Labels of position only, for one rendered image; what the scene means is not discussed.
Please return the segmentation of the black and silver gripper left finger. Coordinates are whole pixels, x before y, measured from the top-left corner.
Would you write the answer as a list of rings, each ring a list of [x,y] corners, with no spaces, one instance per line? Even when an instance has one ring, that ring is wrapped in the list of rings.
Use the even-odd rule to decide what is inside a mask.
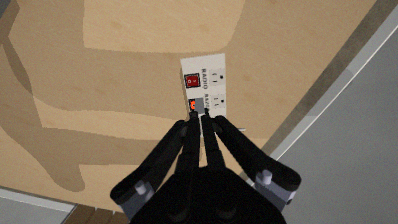
[[[110,198],[129,221],[155,194],[179,154],[165,199],[165,211],[174,222],[186,218],[190,208],[194,166],[199,167],[201,122],[199,98],[188,121],[178,120],[140,166],[113,187]]]

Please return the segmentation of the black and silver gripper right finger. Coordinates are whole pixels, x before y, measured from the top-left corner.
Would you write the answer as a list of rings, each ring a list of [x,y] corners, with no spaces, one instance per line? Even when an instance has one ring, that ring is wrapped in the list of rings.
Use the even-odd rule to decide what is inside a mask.
[[[209,116],[199,98],[199,115],[210,177],[215,212],[223,219],[232,218],[236,212],[237,198],[215,132],[255,189],[282,213],[290,204],[300,183],[300,175],[293,169],[267,156],[224,116]]]

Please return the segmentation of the white power strip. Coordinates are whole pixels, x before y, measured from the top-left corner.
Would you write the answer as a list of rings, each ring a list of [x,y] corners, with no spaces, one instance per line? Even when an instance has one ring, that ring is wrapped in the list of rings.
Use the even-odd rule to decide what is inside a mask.
[[[212,54],[181,59],[190,112],[195,98],[204,100],[209,116],[226,118],[225,54]]]

